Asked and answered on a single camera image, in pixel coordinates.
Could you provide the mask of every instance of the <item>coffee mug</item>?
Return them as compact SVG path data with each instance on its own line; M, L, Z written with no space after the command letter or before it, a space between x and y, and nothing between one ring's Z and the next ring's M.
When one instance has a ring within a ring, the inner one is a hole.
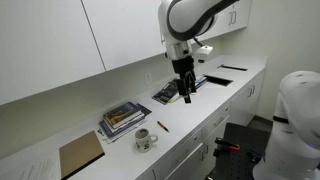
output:
M153 143L158 141L157 135L150 135L148 129L139 129L136 134L136 145L140 152L147 152L152 148Z

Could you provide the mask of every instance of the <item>pen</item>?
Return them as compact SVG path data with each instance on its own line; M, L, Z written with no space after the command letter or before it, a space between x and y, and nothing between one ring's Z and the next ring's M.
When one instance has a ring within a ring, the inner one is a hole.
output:
M166 130L167 132L169 132L169 130L168 130L163 124L161 124L161 122L159 122L159 121L157 121L157 122L158 122L159 126L160 126L162 129L164 129L164 130Z

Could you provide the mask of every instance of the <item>white wall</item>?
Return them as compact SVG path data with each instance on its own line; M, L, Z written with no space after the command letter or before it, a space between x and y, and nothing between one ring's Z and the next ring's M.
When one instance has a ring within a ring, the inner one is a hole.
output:
M220 39L204 43L220 55ZM144 75L151 73L152 83ZM171 61L151 57L0 106L0 159L172 78Z
M272 119L285 75L320 73L319 17L319 0L253 0L249 26L222 37L222 54L269 57L258 115Z

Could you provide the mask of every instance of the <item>brown cardboard sheet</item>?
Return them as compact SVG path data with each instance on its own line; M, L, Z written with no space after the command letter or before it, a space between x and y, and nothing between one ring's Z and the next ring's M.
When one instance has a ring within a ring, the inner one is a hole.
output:
M62 146L60 152L61 179L68 179L104 155L94 131Z

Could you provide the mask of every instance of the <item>wall outlet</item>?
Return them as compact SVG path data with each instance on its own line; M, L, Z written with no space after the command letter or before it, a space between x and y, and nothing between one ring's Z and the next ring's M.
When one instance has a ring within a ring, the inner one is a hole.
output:
M144 75L144 79L146 80L147 84L150 84L152 82L151 73L146 73Z

